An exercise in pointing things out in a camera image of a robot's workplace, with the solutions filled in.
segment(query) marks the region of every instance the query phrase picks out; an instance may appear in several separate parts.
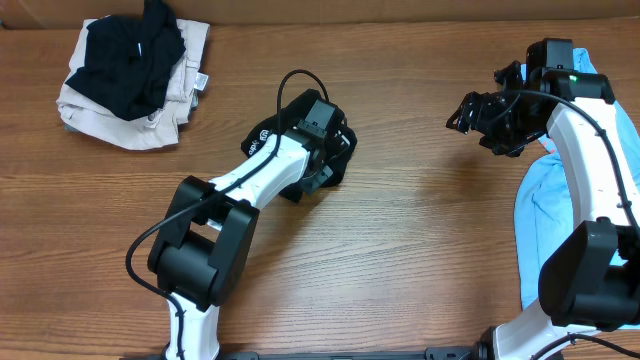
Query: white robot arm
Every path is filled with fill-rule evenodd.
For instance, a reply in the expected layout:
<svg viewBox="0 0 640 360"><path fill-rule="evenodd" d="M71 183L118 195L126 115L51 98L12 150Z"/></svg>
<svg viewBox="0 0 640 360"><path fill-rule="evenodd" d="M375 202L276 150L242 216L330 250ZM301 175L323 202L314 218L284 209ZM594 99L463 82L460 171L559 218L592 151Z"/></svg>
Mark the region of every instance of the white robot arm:
<svg viewBox="0 0 640 360"><path fill-rule="evenodd" d="M622 152L616 129L616 111L602 99L576 98L576 106L586 111L607 132L620 165L623 181L632 209L639 216L640 200ZM620 206L618 186L607 149L593 127L578 113L558 104L547 123L549 137L558 147L573 203L574 224L609 218L614 225L628 226L629 222ZM593 326L554 326L552 319L536 300L513 321L498 326L493 333L495 359L527 360L552 342L567 334L596 335ZM569 341L559 345L540 359L557 353Z"/></svg>
<svg viewBox="0 0 640 360"><path fill-rule="evenodd" d="M266 144L235 170L227 175L209 181L215 188L224 189L240 179L246 173L269 156L274 150L276 135L271 135ZM282 189L297 183L307 170L310 152L300 142L282 136L277 155L257 174L239 187L227 193L229 198L237 201L247 201L250 206L262 210ZM213 219L208 219L208 225L216 230L222 230L223 225ZM184 329L180 336L184 348L184 360L214 360L219 353L220 344L217 338L219 306L210 305L206 310L200 310L190 300L180 293L172 293L184 312ZM177 309L170 302L169 314L175 314ZM167 360L180 360L178 356L179 324L176 316L171 316L171 342L165 351Z"/></svg>
<svg viewBox="0 0 640 360"><path fill-rule="evenodd" d="M538 299L515 320L490 328L471 351L473 360L561 356L570 341L640 323L640 199L618 138L615 98L606 76L573 70L572 53L570 40L531 45L526 82L514 61L495 73L502 91L468 94L447 122L463 133L481 132L480 145L511 157L548 133L574 212L573 234L542 267ZM616 251L625 266L609 265Z"/></svg>
<svg viewBox="0 0 640 360"><path fill-rule="evenodd" d="M316 79L325 100L319 92L307 90L281 110L284 83L296 73ZM260 211L278 194L297 202L303 191L311 194L320 186L340 182L357 140L344 123L344 113L328 102L315 75L294 70L285 76L278 92L278 114L270 119L274 118L277 128L262 129L246 152L249 159L236 169L209 182L186 178L165 220L141 235L127 254L131 277L169 304L171 340L163 355L146 359L216 359L219 307L244 270ZM191 231L191 223L218 230L217 240ZM147 266L157 275L157 288L140 279L131 267L135 248L156 230Z"/></svg>

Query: white label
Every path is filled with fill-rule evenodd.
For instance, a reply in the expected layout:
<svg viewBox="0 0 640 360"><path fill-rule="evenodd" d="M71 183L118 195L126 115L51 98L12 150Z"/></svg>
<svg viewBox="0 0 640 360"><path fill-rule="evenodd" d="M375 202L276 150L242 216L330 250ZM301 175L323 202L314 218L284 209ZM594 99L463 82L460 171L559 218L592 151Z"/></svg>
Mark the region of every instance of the white label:
<svg viewBox="0 0 640 360"><path fill-rule="evenodd" d="M198 90L204 90L205 86L207 86L207 81L209 81L209 75L205 75L202 73L198 73L196 75L196 82L193 84L193 87Z"/></svg>

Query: black cable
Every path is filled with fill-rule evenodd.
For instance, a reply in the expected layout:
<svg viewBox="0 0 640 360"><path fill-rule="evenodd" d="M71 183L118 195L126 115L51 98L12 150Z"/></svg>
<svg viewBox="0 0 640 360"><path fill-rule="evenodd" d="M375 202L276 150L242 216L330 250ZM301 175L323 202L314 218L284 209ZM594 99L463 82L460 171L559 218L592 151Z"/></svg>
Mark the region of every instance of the black cable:
<svg viewBox="0 0 640 360"><path fill-rule="evenodd" d="M543 356L545 356L548 352L550 352L551 350L557 348L558 346L566 343L566 342L571 342L572 344L576 341L576 339L580 339L580 340L586 340L586 341L591 341L592 343L596 343L598 345L602 345L605 347L608 347L611 350L617 351L621 354L627 355L629 357L635 358L635 359L640 359L640 353L637 353L635 351L631 351L631 350L627 350L621 346L618 346L614 343L611 343L609 341L606 340L602 340L602 339L598 339L597 337L594 336L588 336L588 335L582 335L582 334L568 334L567 336L564 336L552 343L550 343L549 345L543 347L540 351L538 351L537 353L535 353L535 355L533 355L531 357L531 360L539 360L541 359Z"/></svg>
<svg viewBox="0 0 640 360"><path fill-rule="evenodd" d="M609 154L609 159L611 161L611 167L613 168L613 173L616 178L616 183L618 185L618 191L620 195L620 206L624 209L625 215L627 216L627 220L629 221L629 225L633 227L634 232L636 233L636 238L640 239L640 228L638 227L638 222L636 221L635 216L633 215L633 211L631 211L631 201L627 197L627 192L624 187L624 181L622 180L622 173L620 171L620 164L618 163L618 158L616 157L616 153L613 150L613 146L611 145L611 141L607 136L606 130L604 130L596 120L594 120L589 114L587 114L584 110L580 109L575 104L567 101L559 96L555 96L552 94L542 93L533 90L506 90L499 91L494 93L493 95L525 95L525 96L536 96L540 98L546 98L550 100L554 100L562 105L567 106L571 110L580 114L595 130L596 133L602 139L605 148L607 149L607 153Z"/></svg>
<svg viewBox="0 0 640 360"><path fill-rule="evenodd" d="M178 346L178 357L181 360L184 360L184 349L182 349L182 333L184 331L184 311L182 310L182 307L180 306L180 303L178 302L178 300L176 300L173 296L171 296L171 294L169 294L168 292L159 289L153 285L151 285L150 283L144 281L141 277L139 277L135 271L133 270L133 266L132 266L132 259L133 259L133 253L136 251L136 249L138 248L138 246L140 246L140 244L149 236L151 236L151 234L153 234L154 232L158 231L160 228L162 228L163 226L165 226L166 224L175 221L176 219L184 216L187 213L190 213L192 211L196 211L197 209L205 206L205 205L209 205L211 203L213 203L214 201L216 201L217 199L219 199L220 197L222 197L222 195L228 193L229 191L237 188L238 186L242 185L242 183L244 183L245 181L247 181L248 179L250 179L253 175L257 174L260 170L262 170L265 166L267 166L267 164L274 158L276 157L276 155L278 154L278 149L280 148L280 137L282 136L282 92L284 90L284 85L287 83L287 80L289 80L290 77L292 77L295 74L305 74L308 75L309 77L311 77L313 80L315 80L318 85L320 86L320 88L322 89L322 93L324 95L324 99L326 102L329 102L329 95L327 94L327 89L324 87L324 84L322 83L322 81L320 81L320 79L315 76L313 73L311 73L310 71L307 70L302 70L302 69L297 69L297 70L293 70L291 72L289 72L287 75L285 75L285 77L282 79L282 81L280 82L280 87L278 88L278 96L276 98L276 116L277 116L277 130L276 130L276 144L275 147L273 148L273 150L271 151L271 153L269 153L269 156L263 161L261 162L258 166L256 166L255 168L253 168L251 171L249 171L248 173L246 173L244 176L242 176L241 178L239 178L238 180L234 181L233 184L227 186L226 188L216 192L215 194L205 198L205 199L200 199L199 201L189 205L188 207L178 211L177 213L165 218L164 220L158 222L157 224L153 225L152 227L150 227L149 229L147 229L147 231L143 232L140 236L138 236L138 238L131 244L131 246L129 247L129 250L127 251L127 256L125 258L125 266L127 268L127 273L129 273L129 276L133 279L133 281L135 281L136 283L140 284L142 287L144 287L145 289L153 292L154 294L160 295L163 298L167 299L168 301L171 302L171 304L173 306L175 306L176 308L176 316L178 317L178 334L177 334L177 346Z"/></svg>
<svg viewBox="0 0 640 360"><path fill-rule="evenodd" d="M494 121L500 120L503 117L505 117L509 113L509 111L511 111L513 109L513 107L516 106L516 104L518 103L518 100L520 100L520 94L518 94L518 96L516 96L516 98L511 102L511 104L509 104L509 106L507 106L506 109L504 109L503 112L501 112L500 114L498 114L498 115L494 116L493 118L489 119L487 121L487 123L491 124Z"/></svg>

